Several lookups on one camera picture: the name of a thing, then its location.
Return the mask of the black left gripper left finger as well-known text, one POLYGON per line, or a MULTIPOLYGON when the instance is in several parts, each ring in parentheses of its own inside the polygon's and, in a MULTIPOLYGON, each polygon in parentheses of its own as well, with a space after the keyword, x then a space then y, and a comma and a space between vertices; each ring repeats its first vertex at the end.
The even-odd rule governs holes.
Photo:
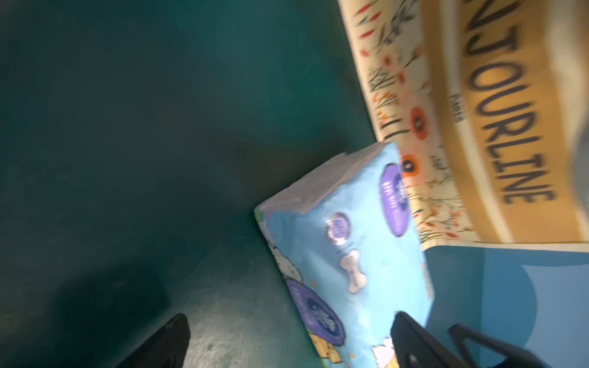
POLYGON ((182 368, 190 337, 187 316, 177 314, 120 362, 117 368, 182 368))

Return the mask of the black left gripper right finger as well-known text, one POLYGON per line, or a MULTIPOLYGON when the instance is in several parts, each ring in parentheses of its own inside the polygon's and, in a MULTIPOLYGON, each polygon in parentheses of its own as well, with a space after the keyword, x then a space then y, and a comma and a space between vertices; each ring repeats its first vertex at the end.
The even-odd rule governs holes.
POLYGON ((391 339, 400 368, 466 367, 406 312, 396 313, 391 339))

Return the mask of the cream canvas tote bag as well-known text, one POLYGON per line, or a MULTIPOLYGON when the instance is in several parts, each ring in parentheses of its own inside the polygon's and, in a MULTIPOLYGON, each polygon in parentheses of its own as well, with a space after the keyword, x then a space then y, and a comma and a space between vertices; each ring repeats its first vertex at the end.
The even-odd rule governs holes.
POLYGON ((588 250, 586 1, 341 1, 423 248, 588 250))

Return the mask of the light blue tissue pack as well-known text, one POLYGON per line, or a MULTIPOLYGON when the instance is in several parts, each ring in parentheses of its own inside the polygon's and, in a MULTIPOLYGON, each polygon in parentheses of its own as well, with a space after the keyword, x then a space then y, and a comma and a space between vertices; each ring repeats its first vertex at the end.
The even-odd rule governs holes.
POLYGON ((395 315, 429 318, 433 289, 395 144, 337 155, 256 207, 326 367, 396 367, 395 315))

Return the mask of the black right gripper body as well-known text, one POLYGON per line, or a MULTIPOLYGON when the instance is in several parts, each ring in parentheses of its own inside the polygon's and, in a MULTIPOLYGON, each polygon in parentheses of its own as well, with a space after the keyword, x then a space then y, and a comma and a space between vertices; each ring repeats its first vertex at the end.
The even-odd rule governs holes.
POLYGON ((461 324, 453 325, 449 328, 448 332, 457 346, 460 356, 468 367, 475 368, 477 365, 466 347, 466 340, 473 340, 479 345, 487 347, 499 355, 503 355, 505 359, 503 362, 495 365, 495 367, 545 367, 545 364, 531 352, 501 340, 487 337, 486 335, 461 324))

